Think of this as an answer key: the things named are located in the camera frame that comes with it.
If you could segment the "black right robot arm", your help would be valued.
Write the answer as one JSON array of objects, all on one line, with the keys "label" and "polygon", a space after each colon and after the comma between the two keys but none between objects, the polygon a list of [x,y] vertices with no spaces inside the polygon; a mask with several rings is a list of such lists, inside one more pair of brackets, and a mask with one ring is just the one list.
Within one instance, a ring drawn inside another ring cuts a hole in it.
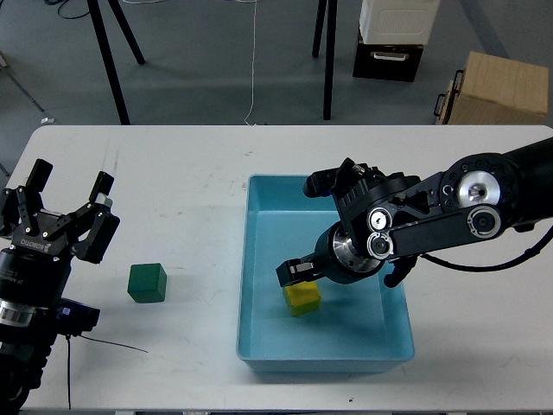
[{"label": "black right robot arm", "polygon": [[390,265],[384,283],[393,288],[419,258],[434,261],[439,250],[495,239],[509,228],[529,232],[549,219],[552,142],[466,156],[427,179],[346,159],[309,176],[303,192],[331,197],[340,219],[313,253],[278,266],[280,285],[319,278],[352,284]]}]

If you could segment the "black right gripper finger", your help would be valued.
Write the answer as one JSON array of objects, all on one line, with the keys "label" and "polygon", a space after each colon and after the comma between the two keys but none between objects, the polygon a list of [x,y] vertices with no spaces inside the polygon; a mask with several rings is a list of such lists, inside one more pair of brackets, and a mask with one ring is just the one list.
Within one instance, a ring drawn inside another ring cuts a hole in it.
[{"label": "black right gripper finger", "polygon": [[276,268],[276,275],[281,287],[313,282],[316,280],[315,268],[312,262],[290,259]]}]

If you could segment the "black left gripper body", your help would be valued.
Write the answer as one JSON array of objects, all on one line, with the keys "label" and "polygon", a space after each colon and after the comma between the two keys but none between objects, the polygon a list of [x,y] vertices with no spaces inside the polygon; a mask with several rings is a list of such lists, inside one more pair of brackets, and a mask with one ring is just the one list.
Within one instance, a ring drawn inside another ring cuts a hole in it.
[{"label": "black left gripper body", "polygon": [[84,232],[76,213],[31,214],[38,234],[28,235],[14,208],[1,209],[1,234],[11,239],[1,251],[1,299],[48,309],[61,298],[71,271],[71,246]]}]

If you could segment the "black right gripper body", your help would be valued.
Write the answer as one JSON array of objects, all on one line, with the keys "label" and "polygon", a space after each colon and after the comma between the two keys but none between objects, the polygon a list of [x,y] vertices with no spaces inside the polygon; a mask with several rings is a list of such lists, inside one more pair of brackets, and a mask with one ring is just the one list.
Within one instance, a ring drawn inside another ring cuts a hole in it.
[{"label": "black right gripper body", "polygon": [[361,256],[340,223],[334,223],[317,240],[313,267],[316,277],[337,284],[357,283],[391,269],[385,261]]}]

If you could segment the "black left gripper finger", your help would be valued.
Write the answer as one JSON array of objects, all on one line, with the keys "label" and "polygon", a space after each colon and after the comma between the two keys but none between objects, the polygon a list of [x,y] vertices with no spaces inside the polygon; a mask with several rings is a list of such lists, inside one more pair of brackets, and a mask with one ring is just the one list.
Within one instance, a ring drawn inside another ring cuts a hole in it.
[{"label": "black left gripper finger", "polygon": [[104,171],[98,173],[92,186],[89,202],[76,212],[75,235],[83,240],[75,242],[70,252],[77,259],[99,264],[117,231],[120,219],[111,212],[113,204],[109,197],[114,178]]},{"label": "black left gripper finger", "polygon": [[26,183],[15,189],[1,191],[1,236],[8,237],[18,226],[25,234],[39,232],[38,213],[43,209],[41,192],[46,186],[53,165],[37,159]]}]

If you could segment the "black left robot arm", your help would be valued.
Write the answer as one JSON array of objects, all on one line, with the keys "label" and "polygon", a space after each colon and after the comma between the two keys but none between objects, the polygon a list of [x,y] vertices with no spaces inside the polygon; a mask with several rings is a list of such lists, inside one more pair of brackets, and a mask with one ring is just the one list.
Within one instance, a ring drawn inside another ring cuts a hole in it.
[{"label": "black left robot arm", "polygon": [[120,220],[111,213],[113,177],[99,172],[88,201],[68,214],[44,208],[52,165],[35,161],[26,183],[1,192],[1,412],[17,414],[39,388],[55,339],[92,330],[99,310],[62,293],[79,259],[98,264]]}]

